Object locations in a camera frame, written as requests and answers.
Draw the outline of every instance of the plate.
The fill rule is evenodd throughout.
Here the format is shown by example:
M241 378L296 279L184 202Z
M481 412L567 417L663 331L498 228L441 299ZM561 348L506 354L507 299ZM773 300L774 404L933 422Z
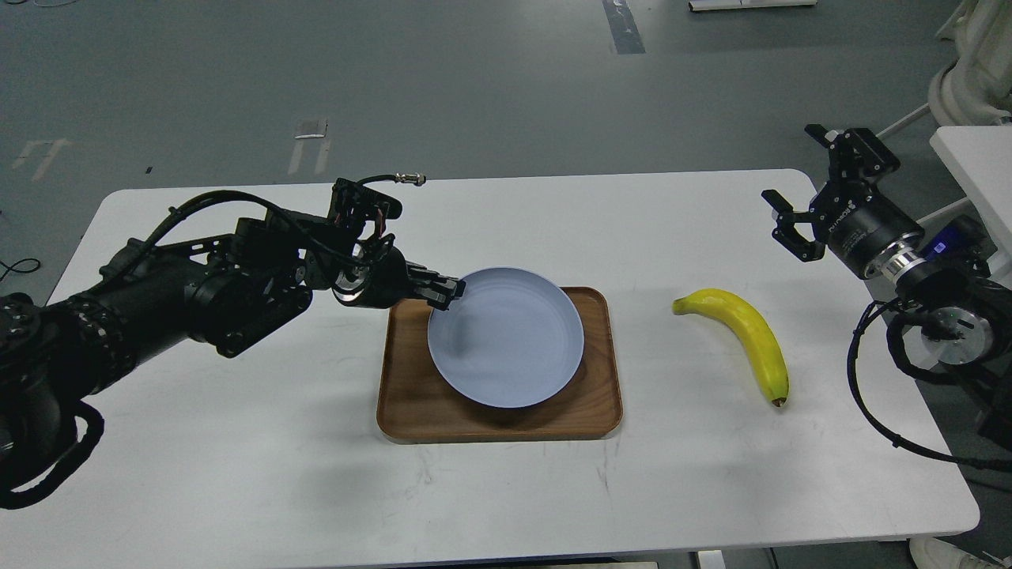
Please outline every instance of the plate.
M463 296L429 317L429 353L461 395L517 408L559 393L583 358L573 301L539 274L492 267L467 276Z

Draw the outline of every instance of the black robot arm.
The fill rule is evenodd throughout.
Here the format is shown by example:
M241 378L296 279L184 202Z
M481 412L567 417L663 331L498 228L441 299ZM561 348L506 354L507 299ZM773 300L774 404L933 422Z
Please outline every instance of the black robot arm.
M870 417L857 391L853 363L858 338L870 320L890 312L894 317L887 340L897 367L918 380L962 387L981 408L978 432L1012 450L1012 364L1002 357L1012 351L1012 292L989 279L982 254L986 232L961 217L932 242L922 243L924 229L878 191L881 177L895 171L900 161L871 131L838 133L809 125L806 132L829 151L829 178L802 212L775 189L762 192L776 213L773 238L803 261L821 258L828 247L855 276L881 275L898 297L892 303L873 303L879 310L869 307L854 332L848 376L862 412L894 444L924 450ZM813 240L797 232L795 224L800 223L812 224ZM920 328L938 370L911 363L904 344L904 333L911 327ZM1012 470L1008 461L951 462Z
M381 179L424 181L362 181ZM233 234L158 245L194 213L237 200L267 214L240 219ZM44 499L87 459L102 419L82 398L187 337L235 357L305 312L314 290L332 290L346 306L413 298L439 310L463 293L462 281L404 258L386 232L400 201L364 183L338 179L322 217L233 190L170 212L147 240L131 239L89 290L46 307L0 297L0 507ZM80 439L75 417L88 424ZM50 467L41 482L14 491Z

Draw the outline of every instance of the yellow banana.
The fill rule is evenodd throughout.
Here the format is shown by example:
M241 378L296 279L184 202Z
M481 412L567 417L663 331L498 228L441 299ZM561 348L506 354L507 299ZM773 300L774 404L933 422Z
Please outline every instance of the yellow banana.
M783 352L769 324L741 297L720 289L702 289L671 305L675 314L700 314L728 325L748 353L752 372L770 403L779 407L787 401L790 383Z

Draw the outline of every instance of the white furniture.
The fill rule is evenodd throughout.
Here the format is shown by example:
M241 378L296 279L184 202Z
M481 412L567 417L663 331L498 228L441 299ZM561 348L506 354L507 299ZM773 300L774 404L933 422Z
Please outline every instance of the white furniture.
M931 80L928 103L939 125L1002 125L1012 119L1012 3L963 0L939 37L958 60Z
M931 146L981 214L988 234L1012 252L1012 127L942 127Z
M51 498L0 514L5 567L412 565L901 539L973 529L958 470L894 449L851 401L844 356L868 301L835 258L800 263L769 236L760 191L796 206L793 170L436 180L380 187L409 259L446 274L491 265L593 287L610 307L625 409L607 438L402 445L375 404L387 312L310 310L234 360L181 343L89 402L91 460ZM103 202L54 300L94 283L129 237L206 188ZM328 184L243 188L323 213ZM230 232L253 206L202 212L168 238ZM723 325L674 316L702 287L763 312L791 374L760 395ZM859 360L872 411L945 444L883 328Z

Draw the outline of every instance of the wooden tray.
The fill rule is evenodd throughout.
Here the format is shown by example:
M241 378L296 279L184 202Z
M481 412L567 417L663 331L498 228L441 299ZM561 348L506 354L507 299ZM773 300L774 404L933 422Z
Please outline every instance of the wooden tray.
M376 422L398 442L469 442L599 438L622 418L611 324L604 297L564 288L583 321L583 360L552 398L521 409L499 409L457 393L429 355L432 309L406 300L390 312Z

